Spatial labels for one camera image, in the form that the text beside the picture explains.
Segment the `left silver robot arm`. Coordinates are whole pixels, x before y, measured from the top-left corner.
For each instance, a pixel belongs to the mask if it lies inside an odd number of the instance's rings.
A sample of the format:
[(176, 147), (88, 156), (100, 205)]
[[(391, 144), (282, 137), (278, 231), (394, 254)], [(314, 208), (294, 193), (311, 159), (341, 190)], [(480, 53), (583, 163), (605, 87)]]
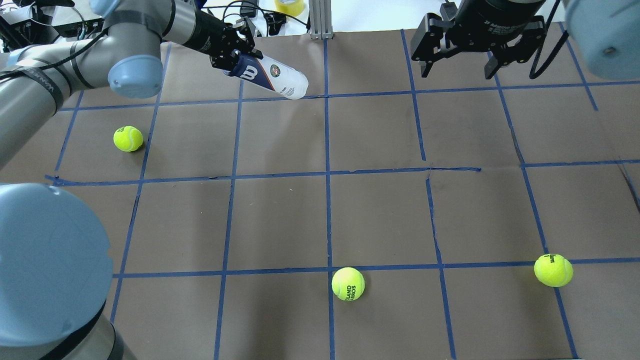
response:
[[(262, 58), (246, 29), (192, 0), (92, 0), (103, 30), (93, 39), (13, 51), (1, 72), (1, 166), (71, 95), (109, 87), (122, 97), (162, 90), (163, 41), (233, 70)], [(45, 183), (1, 185), (1, 358), (134, 360), (106, 317), (113, 280), (110, 240), (80, 198)]]

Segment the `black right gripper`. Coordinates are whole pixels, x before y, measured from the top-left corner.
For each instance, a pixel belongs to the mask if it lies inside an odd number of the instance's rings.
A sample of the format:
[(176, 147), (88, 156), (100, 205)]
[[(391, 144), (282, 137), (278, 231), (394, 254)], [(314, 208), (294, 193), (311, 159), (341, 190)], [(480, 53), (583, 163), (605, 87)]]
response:
[[(450, 28), (450, 43), (491, 53), (484, 66), (484, 77), (491, 80), (500, 68), (519, 58), (515, 47), (492, 47), (515, 39), (532, 21), (544, 0), (462, 0)], [(434, 63), (448, 54), (446, 42), (420, 44), (421, 78), (427, 78)]]

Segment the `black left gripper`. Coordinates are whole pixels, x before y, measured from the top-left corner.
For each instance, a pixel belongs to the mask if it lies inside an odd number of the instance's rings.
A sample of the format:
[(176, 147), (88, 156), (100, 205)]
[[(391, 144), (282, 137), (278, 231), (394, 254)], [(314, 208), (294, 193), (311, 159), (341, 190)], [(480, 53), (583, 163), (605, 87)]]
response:
[(254, 59), (263, 58), (255, 43), (259, 35), (258, 28), (248, 17), (236, 20), (234, 28), (231, 23), (225, 23), (212, 14), (196, 13), (195, 27), (187, 40), (187, 47), (208, 55), (213, 68), (231, 72), (237, 67), (241, 54)]

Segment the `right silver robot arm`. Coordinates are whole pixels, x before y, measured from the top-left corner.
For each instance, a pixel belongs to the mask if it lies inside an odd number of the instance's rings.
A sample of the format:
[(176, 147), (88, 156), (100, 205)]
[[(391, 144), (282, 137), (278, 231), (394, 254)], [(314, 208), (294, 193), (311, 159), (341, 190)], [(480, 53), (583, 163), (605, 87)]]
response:
[(531, 62), (537, 79), (569, 38), (586, 67), (606, 80), (639, 77), (640, 6), (637, 0), (556, 0), (548, 17), (542, 0), (444, 1), (423, 16), (410, 43), (410, 59), (428, 77), (434, 63), (460, 53), (486, 53), (489, 80), (511, 63)]

